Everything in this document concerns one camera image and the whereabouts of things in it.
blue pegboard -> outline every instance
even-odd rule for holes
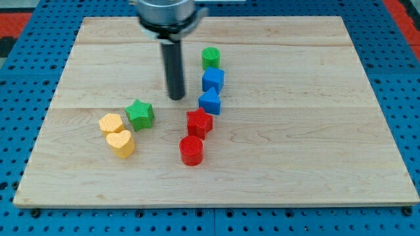
[[[420,190],[420,64],[379,0],[248,0],[211,16],[342,16]],[[11,203],[84,16],[125,0],[41,0],[0,70],[0,235],[418,235],[420,209],[20,210]]]

toy block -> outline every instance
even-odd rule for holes
[[[215,88],[217,94],[220,94],[224,84],[224,71],[212,67],[207,68],[202,78],[202,84],[204,92]]]
[[[206,113],[214,115],[221,114],[221,100],[217,96],[215,88],[210,88],[198,98],[198,106],[204,108]]]
[[[208,47],[201,52],[201,63],[204,70],[208,67],[219,68],[221,63],[221,52],[214,48]]]
[[[187,129],[188,135],[197,136],[202,140],[205,139],[205,134],[213,129],[213,117],[203,108],[198,108],[196,111],[187,111]]]
[[[100,131],[106,137],[109,133],[112,132],[121,132],[125,130],[123,120],[118,114],[106,114],[103,118],[99,120]]]
[[[152,105],[139,100],[135,100],[133,105],[125,108],[125,114],[133,124],[135,131],[142,128],[151,128],[152,119],[155,117]]]
[[[119,158],[127,158],[136,148],[130,130],[123,130],[119,133],[110,133],[106,137],[106,142],[111,147],[113,153]]]
[[[203,161],[203,142],[197,136],[187,136],[179,143],[181,161],[190,167]]]

green star block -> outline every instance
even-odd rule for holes
[[[133,124],[135,131],[142,128],[151,128],[152,119],[155,117],[152,105],[139,100],[135,100],[133,105],[125,108],[125,114]]]

red cylinder block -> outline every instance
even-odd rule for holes
[[[181,160],[190,167],[196,166],[203,161],[203,142],[197,136],[187,136],[179,143]]]

red surface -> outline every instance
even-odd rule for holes
[[[420,31],[415,28],[413,19],[407,15],[405,6],[398,0],[383,0],[383,3],[404,34],[417,59],[420,60]]]
[[[196,166],[203,161],[203,142],[197,136],[187,136],[179,143],[181,160],[190,167]]]
[[[205,134],[213,129],[213,117],[204,112],[203,108],[198,108],[196,111],[188,111],[186,116],[188,135],[197,136],[204,140]]]
[[[0,13],[0,38],[19,38],[32,13]]]

